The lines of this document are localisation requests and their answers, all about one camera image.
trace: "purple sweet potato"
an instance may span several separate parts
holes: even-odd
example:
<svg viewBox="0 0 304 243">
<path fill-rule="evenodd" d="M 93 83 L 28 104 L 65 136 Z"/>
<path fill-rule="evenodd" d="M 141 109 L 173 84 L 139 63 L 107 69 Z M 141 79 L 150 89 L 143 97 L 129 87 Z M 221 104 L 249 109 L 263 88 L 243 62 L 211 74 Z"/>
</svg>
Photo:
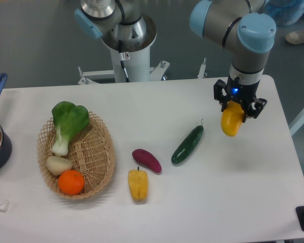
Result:
<svg viewBox="0 0 304 243">
<path fill-rule="evenodd" d="M 132 155 L 137 163 L 145 165 L 155 173 L 161 172 L 162 168 L 159 161 L 150 152 L 139 148 L 134 150 Z"/>
</svg>

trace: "green cucumber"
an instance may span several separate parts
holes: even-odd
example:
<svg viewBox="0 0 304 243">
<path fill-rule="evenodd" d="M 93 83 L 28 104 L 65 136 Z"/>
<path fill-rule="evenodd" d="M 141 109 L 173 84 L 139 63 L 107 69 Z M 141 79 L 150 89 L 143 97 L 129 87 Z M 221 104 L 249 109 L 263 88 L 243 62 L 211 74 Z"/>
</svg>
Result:
<svg viewBox="0 0 304 243">
<path fill-rule="evenodd" d="M 203 132 L 203 125 L 195 127 L 173 153 L 171 161 L 174 164 L 179 164 L 188 158 L 201 140 Z"/>
</svg>

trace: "yellow bell pepper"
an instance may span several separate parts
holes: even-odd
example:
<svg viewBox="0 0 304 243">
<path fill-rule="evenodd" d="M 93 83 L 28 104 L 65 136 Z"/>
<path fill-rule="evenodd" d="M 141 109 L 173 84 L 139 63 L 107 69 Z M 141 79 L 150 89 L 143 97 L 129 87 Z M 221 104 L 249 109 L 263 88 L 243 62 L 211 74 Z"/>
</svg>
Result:
<svg viewBox="0 0 304 243">
<path fill-rule="evenodd" d="M 230 137 L 237 135 L 243 123 L 243 116 L 244 111 L 241 105 L 230 100 L 222 113 L 221 127 L 223 132 Z"/>
<path fill-rule="evenodd" d="M 128 185 L 133 200 L 143 201 L 146 199 L 148 181 L 147 173 L 145 171 L 140 171 L 139 167 L 137 167 L 137 170 L 130 170 L 128 172 Z"/>
</svg>

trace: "white potato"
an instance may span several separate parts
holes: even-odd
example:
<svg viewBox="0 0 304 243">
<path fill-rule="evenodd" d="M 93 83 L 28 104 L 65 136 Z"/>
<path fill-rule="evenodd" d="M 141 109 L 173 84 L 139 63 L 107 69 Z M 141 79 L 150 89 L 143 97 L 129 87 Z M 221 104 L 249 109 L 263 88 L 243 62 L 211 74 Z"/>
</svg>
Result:
<svg viewBox="0 0 304 243">
<path fill-rule="evenodd" d="M 46 160 L 46 166 L 54 176 L 59 176 L 64 171 L 71 170 L 72 162 L 62 157 L 50 156 Z"/>
</svg>

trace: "wicker basket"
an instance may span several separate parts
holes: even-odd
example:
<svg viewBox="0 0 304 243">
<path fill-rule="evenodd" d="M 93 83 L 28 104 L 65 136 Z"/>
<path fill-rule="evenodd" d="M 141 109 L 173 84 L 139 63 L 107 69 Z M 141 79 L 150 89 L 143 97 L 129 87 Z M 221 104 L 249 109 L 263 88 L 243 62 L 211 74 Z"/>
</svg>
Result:
<svg viewBox="0 0 304 243">
<path fill-rule="evenodd" d="M 73 163 L 73 170 L 79 171 L 85 179 L 83 191 L 74 196 L 60 191 L 58 176 L 54 176 L 46 167 L 46 160 L 53 155 L 51 148 L 56 139 L 53 118 L 41 129 L 37 140 L 38 163 L 47 186 L 59 196 L 68 199 L 80 199 L 98 193 L 111 179 L 115 167 L 115 151 L 112 139 L 104 122 L 89 112 L 90 122 L 70 142 L 68 154 L 63 156 Z"/>
</svg>

